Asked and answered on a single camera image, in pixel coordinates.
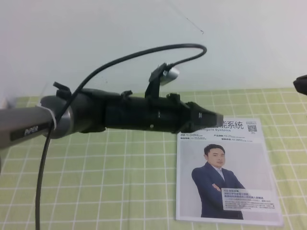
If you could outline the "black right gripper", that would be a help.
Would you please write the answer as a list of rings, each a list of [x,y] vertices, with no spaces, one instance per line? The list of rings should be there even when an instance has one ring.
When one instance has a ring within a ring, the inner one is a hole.
[[[307,95],[307,75],[296,78],[293,85],[298,93]]]

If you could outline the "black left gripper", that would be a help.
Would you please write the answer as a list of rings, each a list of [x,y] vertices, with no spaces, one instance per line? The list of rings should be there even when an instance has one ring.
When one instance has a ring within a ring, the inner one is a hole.
[[[192,133],[222,127],[224,116],[194,103],[184,103],[177,93],[166,97],[134,97],[131,91],[103,93],[103,124],[107,128]]]

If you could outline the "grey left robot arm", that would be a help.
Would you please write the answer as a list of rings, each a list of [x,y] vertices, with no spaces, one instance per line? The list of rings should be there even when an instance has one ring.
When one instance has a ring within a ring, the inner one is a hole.
[[[221,127],[224,121],[221,114],[194,102],[182,102],[176,93],[166,97],[134,97],[131,91],[119,94],[97,89],[81,90],[56,121],[55,116],[71,97],[69,88],[58,84],[57,89],[55,96],[43,97],[37,106],[1,110],[1,148],[40,135],[59,139],[76,132],[102,132],[106,128],[192,133]]]

